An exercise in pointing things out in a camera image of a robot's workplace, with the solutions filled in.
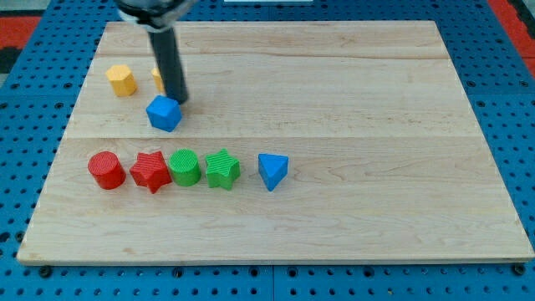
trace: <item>red cylinder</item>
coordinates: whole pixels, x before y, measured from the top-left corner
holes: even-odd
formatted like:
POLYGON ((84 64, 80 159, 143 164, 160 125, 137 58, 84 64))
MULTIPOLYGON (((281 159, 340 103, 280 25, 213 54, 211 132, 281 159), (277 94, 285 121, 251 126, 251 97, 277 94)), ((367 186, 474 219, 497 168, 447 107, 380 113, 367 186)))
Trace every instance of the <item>red cylinder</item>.
POLYGON ((101 151, 89 160, 89 172, 103 189, 114 189, 125 181, 126 174, 119 158, 110 151, 101 151))

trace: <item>black rod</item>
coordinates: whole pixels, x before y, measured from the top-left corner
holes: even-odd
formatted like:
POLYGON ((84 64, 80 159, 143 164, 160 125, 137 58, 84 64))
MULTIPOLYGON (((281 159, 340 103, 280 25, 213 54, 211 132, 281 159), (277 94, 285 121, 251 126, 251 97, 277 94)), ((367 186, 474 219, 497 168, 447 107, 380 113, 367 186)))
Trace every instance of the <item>black rod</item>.
POLYGON ((182 105, 188 99, 188 93, 176 47, 175 31, 169 28, 162 33, 149 32, 149 37, 167 97, 182 105))

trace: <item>blue block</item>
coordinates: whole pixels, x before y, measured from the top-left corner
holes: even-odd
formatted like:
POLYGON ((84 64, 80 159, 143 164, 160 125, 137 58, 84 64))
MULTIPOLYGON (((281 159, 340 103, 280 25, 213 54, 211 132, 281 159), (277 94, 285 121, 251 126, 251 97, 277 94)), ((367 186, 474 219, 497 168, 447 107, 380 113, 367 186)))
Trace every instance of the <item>blue block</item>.
POLYGON ((168 132, 173 131, 182 119, 178 102, 161 95, 152 100, 146 111, 152 126, 168 132))
POLYGON ((266 188, 273 191, 278 183, 288 174, 288 158, 286 156, 259 154, 258 173, 264 180, 266 188))

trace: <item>blue pegboard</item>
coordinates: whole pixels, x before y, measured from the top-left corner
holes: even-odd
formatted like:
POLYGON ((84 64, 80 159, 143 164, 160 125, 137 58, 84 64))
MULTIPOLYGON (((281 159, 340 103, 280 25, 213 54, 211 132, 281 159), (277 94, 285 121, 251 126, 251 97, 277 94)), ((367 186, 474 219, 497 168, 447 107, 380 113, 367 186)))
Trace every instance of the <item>blue pegboard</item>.
MULTIPOLYGON (((186 21, 435 20, 532 243, 535 84, 484 0, 223 6, 186 21)), ((111 0, 53 0, 0 89, 0 299, 534 299, 535 265, 25 268, 14 259, 111 0)))

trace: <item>red star block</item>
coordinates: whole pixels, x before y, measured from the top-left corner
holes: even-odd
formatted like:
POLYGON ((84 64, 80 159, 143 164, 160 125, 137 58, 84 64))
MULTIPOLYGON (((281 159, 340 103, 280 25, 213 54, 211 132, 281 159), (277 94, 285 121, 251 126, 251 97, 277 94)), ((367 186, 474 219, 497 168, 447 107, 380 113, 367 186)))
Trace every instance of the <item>red star block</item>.
POLYGON ((171 175, 161 151, 152 154, 137 154, 137 162, 130 168, 135 184, 145 186, 156 193, 160 187, 171 183, 171 175))

